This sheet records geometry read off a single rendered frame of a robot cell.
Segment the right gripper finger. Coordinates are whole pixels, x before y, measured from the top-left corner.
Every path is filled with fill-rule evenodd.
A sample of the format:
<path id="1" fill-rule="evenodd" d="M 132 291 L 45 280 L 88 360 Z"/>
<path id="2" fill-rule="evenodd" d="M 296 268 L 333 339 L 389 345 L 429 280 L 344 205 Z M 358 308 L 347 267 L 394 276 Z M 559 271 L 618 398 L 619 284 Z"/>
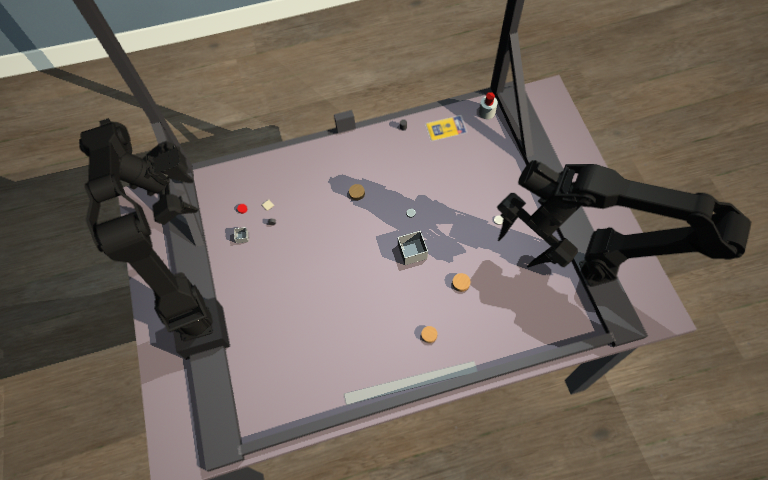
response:
<path id="1" fill-rule="evenodd" d="M 181 207 L 183 207 L 180 214 L 196 213 L 197 211 L 199 211 L 198 208 L 196 208 L 196 207 L 194 207 L 194 206 L 192 206 L 192 205 L 190 205 L 190 204 L 188 204 L 188 203 L 186 203 L 184 201 L 182 202 L 182 196 L 179 196 L 178 198 L 180 198 Z"/>
<path id="2" fill-rule="evenodd" d="M 171 179 L 177 180 L 177 181 L 181 181 L 181 182 L 185 182 L 185 183 L 193 183 L 194 182 L 194 180 L 187 173 L 185 173 L 183 175 L 178 175 L 178 176 L 173 177 Z"/>

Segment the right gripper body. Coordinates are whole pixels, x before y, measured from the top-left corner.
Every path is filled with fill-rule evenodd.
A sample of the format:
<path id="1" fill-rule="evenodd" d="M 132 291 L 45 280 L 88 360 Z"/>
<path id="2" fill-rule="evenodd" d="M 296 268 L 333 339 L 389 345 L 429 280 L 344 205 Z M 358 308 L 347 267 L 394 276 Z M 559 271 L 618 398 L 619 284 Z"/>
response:
<path id="1" fill-rule="evenodd" d="M 180 199 L 176 195 L 170 194 L 169 184 L 165 186 L 159 183 L 149 172 L 152 163 L 147 160 L 147 156 L 157 157 L 158 152 L 161 152 L 160 144 L 148 152 L 144 158 L 140 158 L 142 169 L 139 176 L 130 183 L 130 188 L 134 190 L 137 187 L 145 189 L 149 196 L 153 196 L 155 193 L 159 194 L 160 200 L 153 204 L 153 215 L 155 222 L 165 225 L 180 214 L 182 208 Z"/>

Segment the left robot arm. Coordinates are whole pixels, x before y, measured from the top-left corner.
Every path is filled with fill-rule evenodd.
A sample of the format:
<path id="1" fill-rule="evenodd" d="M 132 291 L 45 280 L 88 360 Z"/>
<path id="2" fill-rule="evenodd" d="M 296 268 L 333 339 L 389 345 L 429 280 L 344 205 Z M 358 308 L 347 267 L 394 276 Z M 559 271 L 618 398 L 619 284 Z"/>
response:
<path id="1" fill-rule="evenodd" d="M 575 173 L 578 176 L 572 182 Z M 707 193 L 693 194 L 624 179 L 615 170 L 597 164 L 566 164 L 560 174 L 532 160 L 518 184 L 541 197 L 541 205 L 549 198 L 553 210 L 564 217 L 570 217 L 581 206 L 623 206 L 684 220 L 694 228 L 629 235 L 611 227 L 597 229 L 591 236 L 586 261 L 579 262 L 591 287 L 616 280 L 620 264 L 629 258 L 699 252 L 712 259 L 734 259 L 745 253 L 751 221 L 732 203 L 719 202 Z"/>

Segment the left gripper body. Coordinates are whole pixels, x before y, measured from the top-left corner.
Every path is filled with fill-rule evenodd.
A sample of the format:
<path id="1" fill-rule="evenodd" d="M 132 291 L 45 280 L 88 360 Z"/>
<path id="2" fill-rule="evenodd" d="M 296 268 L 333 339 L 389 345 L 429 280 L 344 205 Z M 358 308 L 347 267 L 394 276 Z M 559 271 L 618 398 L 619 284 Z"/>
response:
<path id="1" fill-rule="evenodd" d="M 578 248 L 569 240 L 563 239 L 560 242 L 552 235 L 569 217 L 561 216 L 555 212 L 550 206 L 548 199 L 530 215 L 523 209 L 526 202 L 516 193 L 510 193 L 497 206 L 497 209 L 510 220 L 519 217 L 552 247 L 549 252 L 550 254 L 552 253 L 552 259 L 565 268 L 578 253 Z"/>

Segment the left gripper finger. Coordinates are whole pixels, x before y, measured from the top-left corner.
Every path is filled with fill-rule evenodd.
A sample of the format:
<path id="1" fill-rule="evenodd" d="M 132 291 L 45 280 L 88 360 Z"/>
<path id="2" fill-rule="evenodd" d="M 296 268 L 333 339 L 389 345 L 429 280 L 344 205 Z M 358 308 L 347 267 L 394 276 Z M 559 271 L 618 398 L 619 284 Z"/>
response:
<path id="1" fill-rule="evenodd" d="M 538 257 L 536 257 L 534 260 L 532 260 L 527 265 L 527 267 L 529 268 L 529 267 L 532 267 L 532 266 L 535 266 L 535 265 L 538 265 L 538 264 L 548 263 L 548 262 L 552 262 L 553 264 L 556 264 L 557 262 L 552 259 L 552 256 L 549 253 L 551 251 L 551 248 L 552 247 L 548 248 L 545 252 L 543 252 Z"/>
<path id="2" fill-rule="evenodd" d="M 498 241 L 500 241 L 505 236 L 509 226 L 511 227 L 513 223 L 516 221 L 516 219 L 518 218 L 517 217 L 517 218 L 514 218 L 513 220 L 510 220 L 509 218 L 505 217 L 503 214 L 501 214 L 501 217 L 503 218 L 503 223 L 502 223 L 502 229 L 501 229 Z"/>

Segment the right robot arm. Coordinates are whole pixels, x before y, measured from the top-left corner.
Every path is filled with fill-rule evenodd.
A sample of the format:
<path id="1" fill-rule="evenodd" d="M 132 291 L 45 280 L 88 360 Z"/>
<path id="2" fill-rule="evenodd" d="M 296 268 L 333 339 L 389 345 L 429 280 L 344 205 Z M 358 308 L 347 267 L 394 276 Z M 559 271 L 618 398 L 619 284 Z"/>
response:
<path id="1" fill-rule="evenodd" d="M 142 169 L 142 160 L 132 155 L 126 126 L 111 123 L 109 118 L 99 122 L 99 127 L 81 132 L 79 139 L 80 150 L 87 156 L 90 152 L 89 179 L 85 183 L 90 200 L 86 223 L 97 249 L 113 261 L 129 263 L 156 291 L 154 309 L 168 333 L 180 331 L 183 341 L 212 334 L 212 315 L 198 288 L 184 273 L 173 275 L 153 248 L 151 251 L 151 229 L 143 208 L 126 195 L 121 184 L 120 180 L 133 182 Z M 179 146 L 165 141 L 161 150 L 157 157 L 148 155 L 147 160 L 152 163 L 152 177 L 166 186 L 169 179 L 185 174 L 188 167 Z M 133 204 L 136 212 L 97 225 L 100 202 L 120 195 Z"/>

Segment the wooden disc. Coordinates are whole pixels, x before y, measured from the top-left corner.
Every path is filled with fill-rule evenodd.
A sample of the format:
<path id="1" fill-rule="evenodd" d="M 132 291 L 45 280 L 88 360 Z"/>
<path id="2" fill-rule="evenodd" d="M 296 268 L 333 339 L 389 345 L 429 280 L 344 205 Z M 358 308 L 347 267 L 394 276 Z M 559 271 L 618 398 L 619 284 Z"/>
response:
<path id="1" fill-rule="evenodd" d="M 354 184 L 349 189 L 349 195 L 353 200 L 361 200 L 365 196 L 364 187 L 360 184 Z"/>
<path id="2" fill-rule="evenodd" d="M 455 290 L 464 292 L 468 290 L 470 286 L 470 278 L 466 274 L 459 273 L 454 276 L 452 285 Z"/>
<path id="3" fill-rule="evenodd" d="M 427 326 L 422 330 L 422 339 L 426 343 L 433 343 L 437 339 L 437 330 L 432 326 Z"/>

